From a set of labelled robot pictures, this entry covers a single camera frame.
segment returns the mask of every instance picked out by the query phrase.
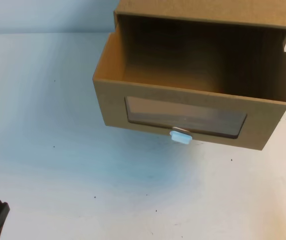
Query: open drawer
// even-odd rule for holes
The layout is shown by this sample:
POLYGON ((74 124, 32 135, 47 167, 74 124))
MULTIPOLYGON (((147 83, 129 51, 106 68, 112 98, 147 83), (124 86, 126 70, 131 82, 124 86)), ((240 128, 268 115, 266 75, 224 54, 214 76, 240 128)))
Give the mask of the open drawer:
POLYGON ((286 111, 286 27, 116 17, 93 77, 107 126, 263 149, 286 111))

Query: brown cardboard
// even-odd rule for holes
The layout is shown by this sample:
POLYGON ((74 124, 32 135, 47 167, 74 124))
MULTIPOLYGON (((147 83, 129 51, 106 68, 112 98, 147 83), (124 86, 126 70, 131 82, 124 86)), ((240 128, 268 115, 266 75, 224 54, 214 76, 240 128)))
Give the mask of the brown cardboard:
POLYGON ((285 0, 121 0, 115 26, 93 76, 107 126, 169 135, 130 121, 128 98, 217 109, 245 114, 239 135, 193 139, 263 149, 286 111, 285 0))

